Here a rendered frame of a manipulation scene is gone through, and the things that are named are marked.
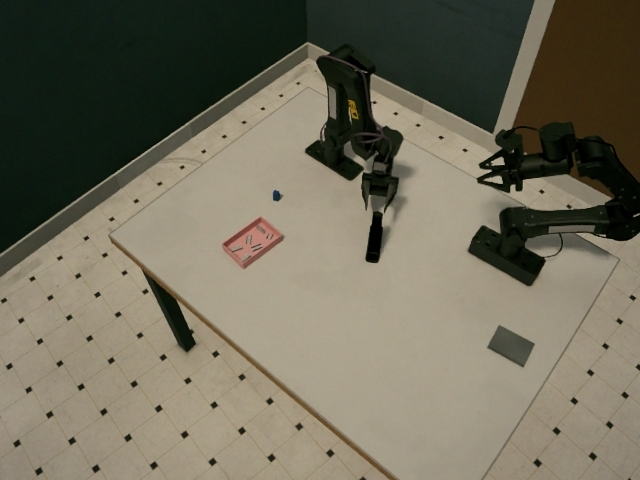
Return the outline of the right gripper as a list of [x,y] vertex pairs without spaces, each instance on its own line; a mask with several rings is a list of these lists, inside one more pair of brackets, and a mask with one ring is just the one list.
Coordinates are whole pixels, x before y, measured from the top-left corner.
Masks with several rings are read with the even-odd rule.
[[[377,175],[373,171],[374,163],[379,163],[379,162],[380,162],[380,164],[384,164],[387,167],[386,175],[384,175],[384,176]],[[362,197],[363,197],[363,200],[365,202],[365,210],[366,211],[367,211],[367,207],[368,207],[369,195],[386,197],[385,207],[384,207],[384,213],[385,213],[386,210],[387,210],[387,207],[394,200],[395,194],[397,194],[399,178],[391,176],[392,168],[391,168],[391,164],[389,162],[387,164],[385,164],[385,163],[381,163],[381,160],[377,160],[374,163],[373,163],[373,166],[372,166],[372,172],[371,173],[363,172],[363,174],[362,174],[362,184],[361,184]],[[366,193],[366,198],[365,198],[365,193]],[[391,197],[391,195],[392,195],[392,197]],[[389,197],[391,197],[390,200],[389,200]],[[387,202],[388,202],[388,205],[387,205]]]

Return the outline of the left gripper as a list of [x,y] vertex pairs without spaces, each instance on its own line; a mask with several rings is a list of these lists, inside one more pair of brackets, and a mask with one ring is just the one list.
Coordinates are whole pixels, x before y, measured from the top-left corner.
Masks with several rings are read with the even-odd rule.
[[[517,147],[514,152],[509,153],[502,148],[488,159],[479,163],[480,169],[491,170],[491,172],[476,178],[477,183],[493,187],[505,193],[511,193],[511,187],[509,186],[515,185],[516,192],[522,192],[523,180],[546,177],[545,168],[540,168],[540,165],[544,165],[543,152],[524,155],[522,139],[522,134],[512,133],[506,138],[506,142]],[[486,165],[499,157],[503,157],[505,166]],[[503,184],[484,181],[496,176],[502,178]]]

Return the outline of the pink rectangular tray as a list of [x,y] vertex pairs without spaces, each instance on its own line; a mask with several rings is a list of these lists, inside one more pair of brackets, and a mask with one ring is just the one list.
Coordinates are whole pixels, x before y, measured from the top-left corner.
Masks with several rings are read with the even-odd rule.
[[[265,234],[263,234],[258,229],[256,229],[256,225],[259,225],[261,228],[263,228],[265,230],[264,231]],[[267,239],[268,233],[271,234],[271,235],[273,234],[271,240]],[[246,244],[247,235],[252,235],[251,236],[251,244]],[[240,267],[245,269],[249,265],[251,265],[253,262],[255,262],[257,259],[259,259],[261,256],[263,256],[265,253],[267,253],[269,250],[271,250],[273,247],[275,247],[277,244],[279,244],[282,241],[281,235],[280,236],[279,235],[280,235],[280,232],[277,229],[275,229],[270,223],[268,223],[263,217],[260,216],[257,219],[255,219],[253,222],[248,224],[246,227],[241,229],[239,232],[234,234],[232,237],[227,239],[225,242],[223,242],[222,243],[222,247],[223,247],[223,250]],[[276,240],[274,240],[275,238],[276,238]],[[271,241],[273,241],[273,242],[271,242]],[[251,247],[256,246],[258,244],[262,245],[262,248],[259,249],[260,251],[256,250],[256,251],[252,252]],[[268,244],[268,246],[266,246],[267,244]],[[243,249],[235,251],[235,252],[232,252],[231,248],[235,247],[235,246],[238,246],[238,245],[242,245]],[[263,247],[265,247],[265,248],[263,248]],[[241,262],[239,262],[239,260],[237,260],[237,258],[235,258],[235,256],[233,256],[233,254],[231,254],[231,253],[233,253],[239,260],[244,255],[246,255],[247,253],[249,253],[251,255],[251,257],[249,259],[247,259],[245,262],[242,263],[241,260],[240,260]],[[257,253],[257,254],[255,254],[255,253]]]

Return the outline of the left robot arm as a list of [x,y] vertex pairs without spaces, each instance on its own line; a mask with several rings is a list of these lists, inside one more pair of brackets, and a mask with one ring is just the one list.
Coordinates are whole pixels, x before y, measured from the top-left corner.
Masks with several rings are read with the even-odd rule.
[[587,176],[599,181],[615,198],[605,205],[583,209],[508,207],[499,213],[501,234],[484,225],[479,228],[471,240],[474,245],[534,278],[546,259],[525,248],[527,238],[592,233],[627,241],[640,233],[640,215],[633,217],[640,213],[640,186],[619,164],[609,145],[570,140],[540,131],[539,138],[544,155],[544,165],[540,168],[545,168],[546,177],[570,174],[574,167],[572,153],[574,157],[576,153],[579,178]]

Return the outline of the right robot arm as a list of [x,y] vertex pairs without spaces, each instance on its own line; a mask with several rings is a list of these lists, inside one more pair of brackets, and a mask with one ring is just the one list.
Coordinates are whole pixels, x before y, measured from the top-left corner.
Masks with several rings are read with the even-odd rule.
[[[362,74],[367,79],[372,110],[370,76],[376,72],[374,63],[349,44],[343,44],[328,56],[341,59],[362,70]],[[323,143],[321,140],[316,140],[305,149],[305,153],[352,181],[363,171],[363,166],[344,155],[344,145],[351,141],[352,150],[363,160],[367,161],[375,154],[373,163],[377,160],[384,163],[390,148],[388,140],[382,138],[375,142],[358,143],[354,139],[354,135],[360,132],[382,134],[392,142],[392,153],[388,162],[393,168],[394,157],[397,156],[404,138],[401,132],[387,125],[382,130],[377,129],[369,112],[366,81],[358,71],[330,57],[321,58],[318,66],[327,85],[328,118],[324,128],[325,140]],[[355,72],[360,76],[361,81]],[[386,170],[386,165],[374,163],[373,171],[377,175],[386,175]]]

